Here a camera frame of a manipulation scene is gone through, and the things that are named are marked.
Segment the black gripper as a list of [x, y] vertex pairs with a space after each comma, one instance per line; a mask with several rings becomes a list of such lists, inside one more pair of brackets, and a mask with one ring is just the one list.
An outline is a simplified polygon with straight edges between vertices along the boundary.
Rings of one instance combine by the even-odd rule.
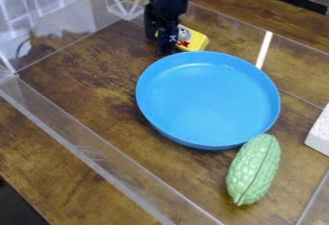
[[156, 55], [171, 55], [178, 42], [179, 17], [186, 13], [189, 0], [148, 0], [144, 8], [144, 28], [147, 39], [156, 41]]

